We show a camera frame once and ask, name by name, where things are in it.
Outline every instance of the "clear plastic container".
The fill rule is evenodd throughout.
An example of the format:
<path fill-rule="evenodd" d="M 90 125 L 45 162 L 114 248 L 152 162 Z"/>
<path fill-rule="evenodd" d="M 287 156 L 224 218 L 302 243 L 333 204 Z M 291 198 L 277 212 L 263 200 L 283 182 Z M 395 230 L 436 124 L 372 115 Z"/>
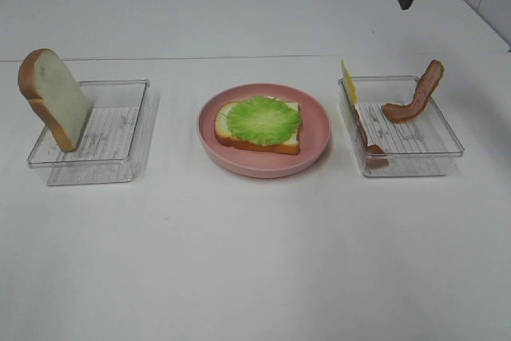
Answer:
<path fill-rule="evenodd" d="M 62 152 L 44 127 L 27 162 L 47 185 L 131 181 L 147 159 L 153 134 L 149 81 L 82 81 L 93 111 L 78 148 Z"/>
<path fill-rule="evenodd" d="M 463 156 L 464 149 L 450 128 L 434 99 L 415 119 L 393 124 L 383 115 L 386 103 L 406 105 L 411 102 L 418 77 L 353 77 L 360 116 L 348 100 L 344 79 L 341 111 L 347 124 L 358 165 L 367 177 L 441 176 L 453 168 L 454 161 Z M 367 136 L 367 146 L 362 139 Z M 372 153 L 368 146 L 378 145 L 383 154 Z"/>

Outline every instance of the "bread slice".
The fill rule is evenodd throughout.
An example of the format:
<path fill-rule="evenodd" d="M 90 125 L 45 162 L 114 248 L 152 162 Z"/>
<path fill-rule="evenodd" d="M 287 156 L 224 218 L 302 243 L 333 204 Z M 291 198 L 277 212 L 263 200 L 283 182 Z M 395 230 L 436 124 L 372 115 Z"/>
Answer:
<path fill-rule="evenodd" d="M 30 107 L 48 126 L 59 148 L 74 151 L 92 104 L 73 75 L 48 49 L 31 52 L 19 67 L 18 86 Z"/>
<path fill-rule="evenodd" d="M 234 147 L 237 149 L 245 149 L 248 151 L 260 151 L 260 152 L 274 152 L 274 153 L 286 153 L 288 155 L 295 155 L 299 153 L 299 136 L 298 129 L 293 135 L 284 143 L 277 145 L 256 145 L 249 143 L 248 141 L 242 141 L 239 138 L 232 135 L 227 124 L 227 115 L 232 107 L 238 104 L 238 101 L 231 101 L 226 105 L 223 105 L 220 111 L 218 111 L 215 119 L 215 135 L 219 143 L 226 147 Z M 297 101 L 286 103 L 287 106 L 294 110 L 299 110 L 299 103 Z"/>

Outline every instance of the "white table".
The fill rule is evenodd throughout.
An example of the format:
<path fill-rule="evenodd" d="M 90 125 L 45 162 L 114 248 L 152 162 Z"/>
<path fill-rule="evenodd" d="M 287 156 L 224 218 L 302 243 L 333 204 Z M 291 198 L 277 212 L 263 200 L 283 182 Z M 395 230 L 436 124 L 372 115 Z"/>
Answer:
<path fill-rule="evenodd" d="M 0 0 L 0 61 L 503 53 L 462 0 Z"/>
<path fill-rule="evenodd" d="M 344 57 L 354 75 L 420 74 L 431 55 Z M 71 61 L 79 80 L 148 78 L 149 162 L 127 184 L 46 187 L 42 124 L 0 64 L 0 339 L 511 338 L 509 56 L 439 54 L 435 99 L 465 146 L 449 176 L 370 180 L 339 115 L 340 57 Z M 253 81 L 327 109 L 308 170 L 257 180 L 215 165 L 196 117 Z"/>

